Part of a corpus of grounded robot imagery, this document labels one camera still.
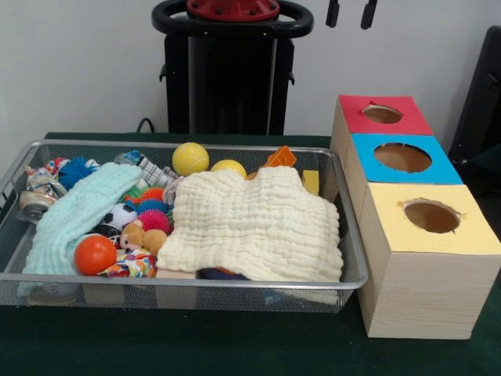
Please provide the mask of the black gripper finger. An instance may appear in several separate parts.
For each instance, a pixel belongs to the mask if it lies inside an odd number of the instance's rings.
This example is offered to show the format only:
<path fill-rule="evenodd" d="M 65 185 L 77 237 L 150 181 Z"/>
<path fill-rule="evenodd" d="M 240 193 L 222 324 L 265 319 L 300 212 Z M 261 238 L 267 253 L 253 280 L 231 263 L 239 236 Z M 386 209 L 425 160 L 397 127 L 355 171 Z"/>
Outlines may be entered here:
<path fill-rule="evenodd" d="M 372 27 L 373 24 L 373 18 L 376 12 L 377 8 L 377 0 L 369 0 L 364 7 L 364 10 L 362 12 L 362 19 L 360 23 L 360 27 L 363 30 L 368 30 Z"/>
<path fill-rule="evenodd" d="M 340 4 L 338 0 L 329 0 L 328 10 L 326 14 L 326 26 L 336 27 L 340 12 Z"/>

